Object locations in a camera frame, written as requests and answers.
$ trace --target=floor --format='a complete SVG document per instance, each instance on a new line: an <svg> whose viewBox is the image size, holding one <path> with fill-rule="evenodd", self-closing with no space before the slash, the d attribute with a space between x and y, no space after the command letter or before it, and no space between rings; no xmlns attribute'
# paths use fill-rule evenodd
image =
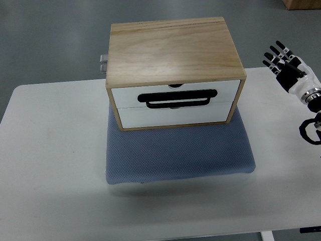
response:
<svg viewBox="0 0 321 241"><path fill-rule="evenodd" d="M0 0L0 120L19 85L104 78L99 57L108 52L113 23L218 16L224 17L245 68L262 67L264 52L280 40L321 76L321 10L288 11L282 0ZM276 241L321 239L321 233L298 229L273 234Z"/></svg>

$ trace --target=drawer pull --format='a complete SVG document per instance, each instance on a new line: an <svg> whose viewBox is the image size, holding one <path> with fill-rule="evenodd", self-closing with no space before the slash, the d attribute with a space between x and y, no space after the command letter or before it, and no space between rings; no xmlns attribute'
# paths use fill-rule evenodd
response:
<svg viewBox="0 0 321 241"><path fill-rule="evenodd" d="M162 92L162 93L148 93L140 94L137 98L139 102L146 102L146 106L151 109L159 108L178 108L187 106L202 106L210 103L211 98L217 95L215 89L201 89L177 92ZM182 102L167 102L167 103L151 103L156 101L170 101L170 100L188 100L188 99L204 99L192 100Z"/></svg>

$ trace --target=white drawer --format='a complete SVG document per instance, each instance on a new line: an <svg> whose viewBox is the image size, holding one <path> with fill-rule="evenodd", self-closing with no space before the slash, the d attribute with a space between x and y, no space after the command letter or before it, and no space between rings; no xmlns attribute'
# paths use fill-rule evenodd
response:
<svg viewBox="0 0 321 241"><path fill-rule="evenodd" d="M128 87L128 88L113 88L112 95L115 100L117 109L146 107L146 103L139 102L137 97L144 93L160 93L160 92L175 92L201 89L215 89L217 96L211 98L212 102L232 102L238 90L240 80L226 80L205 83L189 83L183 84L181 87L172 88L168 85Z"/></svg>
<svg viewBox="0 0 321 241"><path fill-rule="evenodd" d="M123 128L140 128L224 122L231 106L232 102L217 102L205 106L181 107L178 109L120 108L118 113Z"/></svg>

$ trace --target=wooden drawer box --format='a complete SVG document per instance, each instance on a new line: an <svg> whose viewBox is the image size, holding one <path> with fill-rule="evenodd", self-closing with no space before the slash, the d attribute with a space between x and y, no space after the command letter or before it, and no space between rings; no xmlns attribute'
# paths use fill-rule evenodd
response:
<svg viewBox="0 0 321 241"><path fill-rule="evenodd" d="M108 55L122 131L226 124L246 79L222 17L113 24Z"/></svg>

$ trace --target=box lid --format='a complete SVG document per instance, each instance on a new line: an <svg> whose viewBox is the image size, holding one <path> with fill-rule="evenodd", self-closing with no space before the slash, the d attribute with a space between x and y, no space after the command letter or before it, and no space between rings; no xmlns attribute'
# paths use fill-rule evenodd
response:
<svg viewBox="0 0 321 241"><path fill-rule="evenodd" d="M222 17L112 24L107 88L245 79Z"/></svg>

